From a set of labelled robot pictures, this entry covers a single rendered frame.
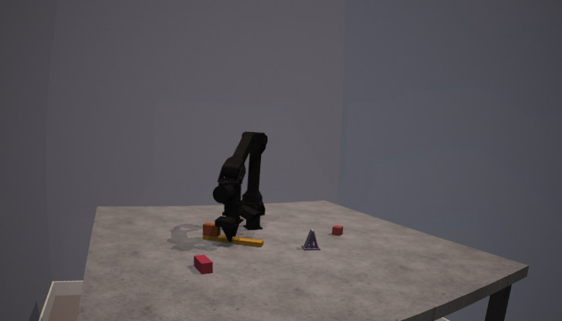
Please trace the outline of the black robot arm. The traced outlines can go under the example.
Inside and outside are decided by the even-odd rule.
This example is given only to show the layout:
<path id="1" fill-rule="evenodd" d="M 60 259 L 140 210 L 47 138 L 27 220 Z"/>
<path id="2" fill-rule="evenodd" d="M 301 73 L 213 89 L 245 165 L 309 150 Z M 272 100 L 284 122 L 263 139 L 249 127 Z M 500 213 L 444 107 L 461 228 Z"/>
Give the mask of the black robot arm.
<path id="1" fill-rule="evenodd" d="M 264 133 L 243 132 L 234 154 L 222 166 L 217 180 L 218 187 L 213 191 L 213 197 L 219 203 L 240 199 L 245 175 L 244 163 L 249 155 L 247 190 L 235 212 L 238 217 L 246 219 L 243 227 L 248 230 L 263 229 L 260 227 L 259 217 L 265 215 L 265 207 L 259 192 L 259 175 L 261 154 L 266 149 L 267 141 L 268 137 Z"/>

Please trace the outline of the red rectangular block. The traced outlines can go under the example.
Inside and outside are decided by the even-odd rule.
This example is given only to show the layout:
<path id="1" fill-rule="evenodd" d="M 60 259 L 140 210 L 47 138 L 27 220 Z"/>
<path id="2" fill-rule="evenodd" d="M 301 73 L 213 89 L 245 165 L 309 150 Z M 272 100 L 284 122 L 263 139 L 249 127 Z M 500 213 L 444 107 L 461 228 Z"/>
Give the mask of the red rectangular block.
<path id="1" fill-rule="evenodd" d="M 205 255 L 194 255 L 195 268 L 201 274 L 213 273 L 212 261 L 209 260 Z"/>
<path id="2" fill-rule="evenodd" d="M 343 227 L 335 225 L 333 226 L 332 235 L 340 236 L 343 234 Z"/>

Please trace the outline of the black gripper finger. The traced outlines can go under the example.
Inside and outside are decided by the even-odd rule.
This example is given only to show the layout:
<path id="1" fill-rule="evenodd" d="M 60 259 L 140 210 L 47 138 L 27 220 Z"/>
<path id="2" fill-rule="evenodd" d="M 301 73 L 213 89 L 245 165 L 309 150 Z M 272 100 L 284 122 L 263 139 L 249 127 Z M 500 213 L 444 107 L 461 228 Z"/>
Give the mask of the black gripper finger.
<path id="1" fill-rule="evenodd" d="M 235 227 L 236 226 L 237 226 L 237 224 L 235 224 Z M 233 236 L 233 232 L 234 232 L 235 227 L 233 227 L 233 228 L 222 228 L 223 232 L 225 233 L 225 235 L 226 235 L 226 237 L 229 241 L 232 240 L 232 236 Z"/>
<path id="2" fill-rule="evenodd" d="M 239 219 L 238 221 L 235 221 L 235 223 L 237 224 L 237 226 L 234 228 L 234 232 L 233 232 L 233 236 L 236 236 L 237 231 L 238 231 L 238 226 L 239 224 L 244 221 L 244 219 Z"/>

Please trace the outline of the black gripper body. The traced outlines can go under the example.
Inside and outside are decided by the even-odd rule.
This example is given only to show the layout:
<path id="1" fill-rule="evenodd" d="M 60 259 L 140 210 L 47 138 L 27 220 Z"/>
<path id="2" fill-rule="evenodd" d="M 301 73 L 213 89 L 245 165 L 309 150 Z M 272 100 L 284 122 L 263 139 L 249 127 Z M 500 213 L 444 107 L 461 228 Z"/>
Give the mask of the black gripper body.
<path id="1" fill-rule="evenodd" d="M 238 215 L 235 214 L 236 209 L 238 208 L 240 203 L 242 203 L 241 198 L 224 202 L 223 204 L 225 204 L 225 211 L 222 212 L 222 216 L 226 216 L 226 217 L 220 216 L 216 218 L 215 226 L 218 226 L 220 228 L 235 227 L 235 221 L 238 221 L 240 219 L 240 217 L 238 217 Z"/>

